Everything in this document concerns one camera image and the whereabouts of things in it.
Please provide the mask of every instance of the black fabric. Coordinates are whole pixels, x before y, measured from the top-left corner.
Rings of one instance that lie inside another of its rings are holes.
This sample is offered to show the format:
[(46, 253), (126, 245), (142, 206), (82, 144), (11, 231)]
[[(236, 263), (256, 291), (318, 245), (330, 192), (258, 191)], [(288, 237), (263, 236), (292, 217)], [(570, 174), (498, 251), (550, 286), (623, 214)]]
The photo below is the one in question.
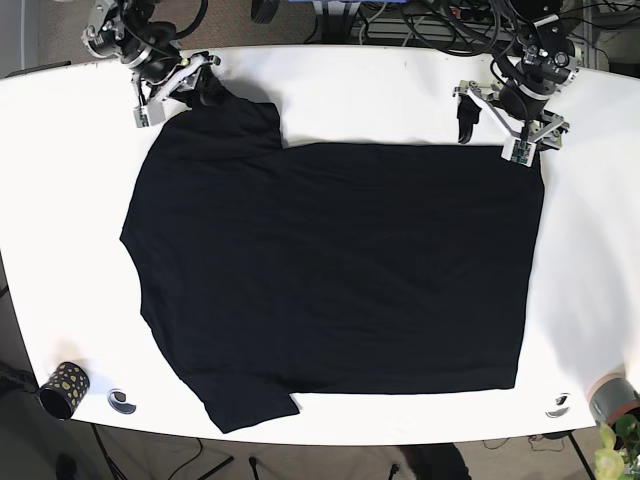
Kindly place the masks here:
[(416, 480), (471, 480), (460, 450), (453, 443), (401, 445)]
[(293, 392), (512, 388), (543, 201), (497, 147), (283, 149), (271, 104), (169, 121), (122, 241), (141, 312), (223, 432)]

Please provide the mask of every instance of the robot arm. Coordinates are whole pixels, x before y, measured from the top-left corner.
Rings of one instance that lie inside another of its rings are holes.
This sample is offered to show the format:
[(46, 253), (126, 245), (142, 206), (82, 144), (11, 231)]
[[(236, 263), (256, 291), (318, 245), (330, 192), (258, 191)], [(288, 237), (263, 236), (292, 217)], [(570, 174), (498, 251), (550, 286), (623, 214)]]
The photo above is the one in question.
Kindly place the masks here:
[[(552, 112), (545, 110), (551, 96), (561, 87), (569, 85), (578, 73), (575, 48), (565, 35), (564, 26), (558, 17), (562, 0), (492, 0), (498, 13), (509, 19), (514, 30), (511, 44), (505, 49), (492, 47), (495, 63), (506, 80), (490, 86), (476, 82), (461, 82), (455, 89), (458, 96), (458, 118), (460, 121), (459, 143), (467, 143), (473, 133), (473, 125), (479, 121), (481, 111), (486, 111), (505, 130), (508, 136), (503, 158), (530, 165), (538, 147), (559, 149), (562, 135), (569, 124)], [(459, 29), (483, 43), (483, 37), (460, 22), (442, 0), (445, 14)], [(507, 51), (518, 42), (522, 58), (516, 65), (506, 57)], [(509, 128), (498, 109), (522, 122), (520, 132)]]
[(96, 0), (82, 42), (97, 58), (118, 57), (133, 73), (138, 127), (164, 122), (162, 102), (174, 98), (189, 106), (216, 103), (224, 90), (211, 72), (220, 59), (199, 52), (182, 57), (178, 40), (190, 34), (206, 13), (203, 0), (194, 23), (182, 32), (169, 22), (150, 22), (156, 0)]

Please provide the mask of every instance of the black cup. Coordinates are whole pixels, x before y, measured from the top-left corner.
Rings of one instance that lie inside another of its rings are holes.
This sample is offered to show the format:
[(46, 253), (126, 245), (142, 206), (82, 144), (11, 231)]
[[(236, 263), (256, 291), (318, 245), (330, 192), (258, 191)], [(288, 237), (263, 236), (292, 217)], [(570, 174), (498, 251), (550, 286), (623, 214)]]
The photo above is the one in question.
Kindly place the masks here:
[(71, 418), (89, 390), (89, 377), (75, 363), (62, 362), (38, 390), (42, 407), (55, 418)]

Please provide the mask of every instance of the small round object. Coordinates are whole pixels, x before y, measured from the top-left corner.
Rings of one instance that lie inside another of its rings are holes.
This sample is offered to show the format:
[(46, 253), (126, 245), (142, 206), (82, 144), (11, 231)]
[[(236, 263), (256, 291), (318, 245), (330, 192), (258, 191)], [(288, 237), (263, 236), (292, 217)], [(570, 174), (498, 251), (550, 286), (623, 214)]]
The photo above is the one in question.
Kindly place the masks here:
[(280, 0), (251, 0), (251, 21), (258, 25), (271, 23), (279, 6)]
[(566, 67), (569, 64), (569, 55), (564, 52), (558, 52), (556, 53), (554, 61), (559, 67)]
[(131, 415), (137, 408), (135, 405), (127, 403), (127, 396), (122, 390), (118, 389), (109, 391), (107, 394), (107, 401), (109, 402), (109, 405), (111, 405), (111, 408), (123, 415)]

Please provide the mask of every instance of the green plant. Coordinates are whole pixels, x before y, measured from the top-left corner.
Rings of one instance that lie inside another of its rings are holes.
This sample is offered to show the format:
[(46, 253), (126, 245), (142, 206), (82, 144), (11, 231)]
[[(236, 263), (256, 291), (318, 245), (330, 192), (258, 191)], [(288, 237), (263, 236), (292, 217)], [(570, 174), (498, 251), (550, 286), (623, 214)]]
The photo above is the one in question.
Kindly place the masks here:
[[(633, 415), (623, 415), (614, 425), (615, 432), (606, 423), (600, 423), (602, 448), (596, 450), (597, 480), (640, 480), (640, 424)], [(615, 450), (620, 438), (622, 449)]]

